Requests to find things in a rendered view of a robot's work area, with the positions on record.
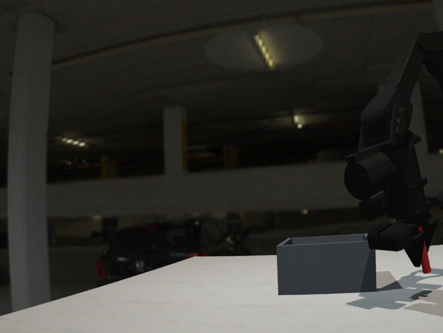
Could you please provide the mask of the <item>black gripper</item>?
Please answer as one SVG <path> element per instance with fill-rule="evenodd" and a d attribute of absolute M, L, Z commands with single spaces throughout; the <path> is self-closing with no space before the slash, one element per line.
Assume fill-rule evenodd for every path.
<path fill-rule="evenodd" d="M 424 241 L 427 252 L 433 238 L 438 217 L 429 211 L 439 206 L 443 211 L 443 190 L 424 191 L 427 178 L 421 174 L 414 179 L 393 183 L 383 189 L 389 195 L 394 211 L 395 223 L 381 223 L 367 235 L 369 249 L 405 250 L 413 266 L 420 267 Z M 418 226 L 423 231 L 419 231 Z"/>

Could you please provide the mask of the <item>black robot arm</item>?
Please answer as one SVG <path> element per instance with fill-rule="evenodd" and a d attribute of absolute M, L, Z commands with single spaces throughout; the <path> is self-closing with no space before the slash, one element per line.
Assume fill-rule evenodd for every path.
<path fill-rule="evenodd" d="M 344 183 L 359 202 L 359 214 L 369 222 L 394 218 L 389 195 L 371 196 L 393 183 L 420 175 L 412 133 L 411 94 L 422 65 L 440 83 L 443 93 L 443 31 L 416 33 L 403 40 L 382 90 L 361 113 L 358 152 L 346 156 Z"/>

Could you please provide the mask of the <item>red peg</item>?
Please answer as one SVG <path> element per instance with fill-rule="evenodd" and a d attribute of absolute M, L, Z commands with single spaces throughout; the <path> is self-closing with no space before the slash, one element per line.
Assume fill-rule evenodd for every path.
<path fill-rule="evenodd" d="M 418 226 L 418 229 L 419 229 L 419 231 L 423 231 L 421 226 Z M 421 265 L 422 265 L 422 270 L 423 270 L 424 274 L 428 274 L 431 272 L 430 262 L 429 262 L 429 258 L 428 258 L 428 253 L 427 253 L 425 241 L 424 241 L 424 246 L 423 246 Z"/>

